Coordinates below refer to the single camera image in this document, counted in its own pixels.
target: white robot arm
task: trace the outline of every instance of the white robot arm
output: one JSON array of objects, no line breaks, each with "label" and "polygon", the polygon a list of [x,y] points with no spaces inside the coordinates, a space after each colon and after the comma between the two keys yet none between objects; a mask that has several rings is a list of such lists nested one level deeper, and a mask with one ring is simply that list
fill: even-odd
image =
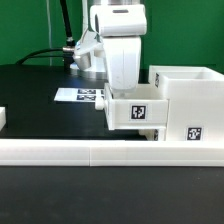
[{"label": "white robot arm", "polygon": [[85,49],[104,50],[107,78],[113,93],[133,92],[138,83],[141,39],[146,33],[144,5],[93,5],[90,8],[91,28],[99,35]]}]

